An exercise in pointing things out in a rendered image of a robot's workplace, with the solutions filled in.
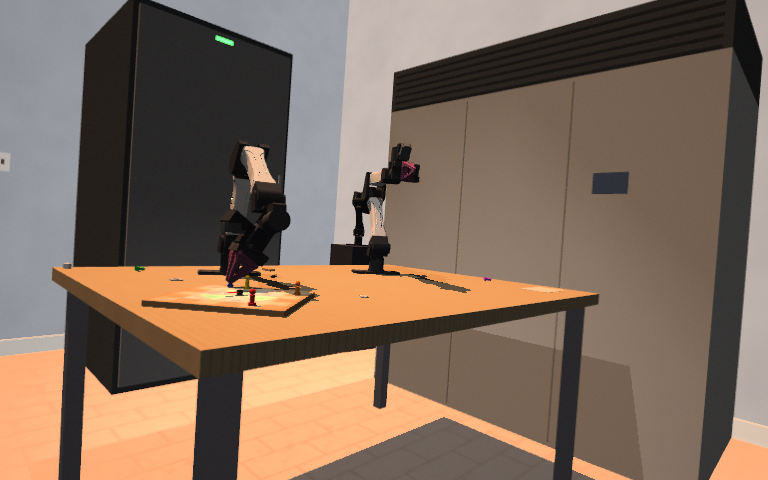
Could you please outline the orange game board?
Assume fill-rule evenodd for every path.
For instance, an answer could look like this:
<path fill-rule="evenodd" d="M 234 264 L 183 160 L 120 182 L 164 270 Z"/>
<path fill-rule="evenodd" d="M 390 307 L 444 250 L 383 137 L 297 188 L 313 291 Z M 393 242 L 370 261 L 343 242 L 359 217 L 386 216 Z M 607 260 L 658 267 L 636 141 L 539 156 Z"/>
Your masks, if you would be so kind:
<path fill-rule="evenodd" d="M 256 306 L 248 306 L 250 291 L 255 289 Z M 203 284 L 147 299 L 141 300 L 141 306 L 184 309 L 196 311 L 235 313 L 247 315 L 285 317 L 295 309 L 315 297 L 315 292 L 271 289 L 244 286 L 227 287 L 227 285 Z"/>

